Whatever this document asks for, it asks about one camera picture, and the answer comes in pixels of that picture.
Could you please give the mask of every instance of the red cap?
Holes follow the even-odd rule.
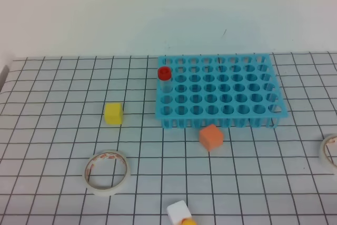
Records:
[[[167,66],[158,69],[158,78],[162,81],[167,81],[172,78],[171,69]]]

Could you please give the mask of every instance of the grid mat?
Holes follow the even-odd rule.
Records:
[[[337,184],[318,158],[337,132],[337,54],[271,60],[290,116],[276,129],[223,129],[210,153],[196,129],[163,130],[154,118],[156,57],[14,61],[0,93],[0,224],[167,225],[179,200],[199,225],[337,224]],[[121,126],[102,120],[112,101],[123,102]],[[111,198],[81,178],[105,149],[131,164],[128,187]],[[329,153],[336,164],[336,146]],[[121,171],[93,178],[115,184]]]

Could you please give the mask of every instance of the masking tape roll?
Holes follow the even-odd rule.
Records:
[[[125,171],[124,178],[121,180],[121,182],[118,185],[114,187],[111,187],[111,188],[96,187],[89,183],[89,176],[90,176],[91,170],[96,166],[96,162],[101,161],[103,159],[119,159],[125,165],[126,171]],[[90,192],[92,192],[94,195],[104,197],[104,196],[111,196],[116,193],[119,193],[122,190],[122,188],[125,186],[125,183],[130,177],[130,175],[131,175],[130,166],[125,156],[115,150],[106,150],[100,154],[94,155],[92,158],[89,159],[89,162],[87,166],[85,167],[85,171],[83,174],[83,180],[85,182],[86,187],[88,188]]]
[[[319,150],[319,157],[320,157],[322,165],[327,170],[337,175],[337,166],[333,164],[333,162],[330,160],[329,156],[326,154],[326,151],[325,151],[325,146],[327,146],[330,143],[331,144],[334,143],[334,145],[337,145],[337,134],[328,136],[322,141],[320,150]]]

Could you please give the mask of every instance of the foam cube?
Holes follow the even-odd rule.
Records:
[[[183,200],[169,205],[166,211],[172,225],[181,225],[184,219],[192,217],[189,208]]]
[[[223,144],[224,134],[214,125],[209,125],[199,132],[199,141],[209,152]]]
[[[123,121],[123,108],[121,103],[107,103],[104,110],[106,124],[119,125]]]

